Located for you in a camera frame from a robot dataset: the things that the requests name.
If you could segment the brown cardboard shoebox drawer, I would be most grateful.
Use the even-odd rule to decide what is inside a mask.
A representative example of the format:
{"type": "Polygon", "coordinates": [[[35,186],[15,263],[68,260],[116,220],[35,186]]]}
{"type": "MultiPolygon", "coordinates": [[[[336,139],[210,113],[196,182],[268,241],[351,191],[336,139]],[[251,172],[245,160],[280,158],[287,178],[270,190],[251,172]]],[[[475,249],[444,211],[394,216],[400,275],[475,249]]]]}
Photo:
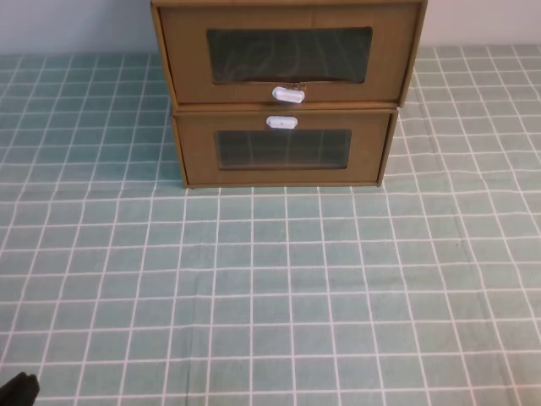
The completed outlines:
{"type": "Polygon", "coordinates": [[[151,12],[178,105],[307,102],[400,106],[425,1],[154,1],[151,12]]]}

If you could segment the lower brown cardboard shoebox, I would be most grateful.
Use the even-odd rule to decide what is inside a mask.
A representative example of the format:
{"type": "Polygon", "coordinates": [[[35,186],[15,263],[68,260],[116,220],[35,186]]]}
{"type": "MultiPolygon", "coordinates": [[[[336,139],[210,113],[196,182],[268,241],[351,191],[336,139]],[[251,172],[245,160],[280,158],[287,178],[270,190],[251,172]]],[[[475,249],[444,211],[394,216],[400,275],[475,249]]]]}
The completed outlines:
{"type": "Polygon", "coordinates": [[[397,111],[381,109],[183,111],[173,116],[189,188],[377,185],[397,111]],[[295,129],[271,129],[291,116],[295,129]]]}

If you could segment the cyan checkered tablecloth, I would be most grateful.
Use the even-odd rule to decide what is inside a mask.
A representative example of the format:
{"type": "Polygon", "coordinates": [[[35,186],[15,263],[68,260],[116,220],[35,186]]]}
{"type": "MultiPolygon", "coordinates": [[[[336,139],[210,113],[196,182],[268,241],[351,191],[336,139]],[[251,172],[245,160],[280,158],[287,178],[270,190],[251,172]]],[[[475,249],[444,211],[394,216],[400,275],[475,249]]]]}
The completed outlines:
{"type": "Polygon", "coordinates": [[[1,59],[1,378],[40,405],[537,405],[540,49],[418,52],[379,187],[185,189],[156,54],[1,59]]]}

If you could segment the black object at bottom-left corner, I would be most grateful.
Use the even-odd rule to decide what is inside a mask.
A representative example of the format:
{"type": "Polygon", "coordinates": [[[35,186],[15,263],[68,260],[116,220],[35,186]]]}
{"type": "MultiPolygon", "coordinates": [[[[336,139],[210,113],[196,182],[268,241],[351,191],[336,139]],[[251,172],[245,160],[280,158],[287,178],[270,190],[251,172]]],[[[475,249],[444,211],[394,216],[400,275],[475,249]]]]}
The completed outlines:
{"type": "Polygon", "coordinates": [[[40,391],[36,375],[19,373],[0,388],[0,406],[33,406],[40,391]]]}

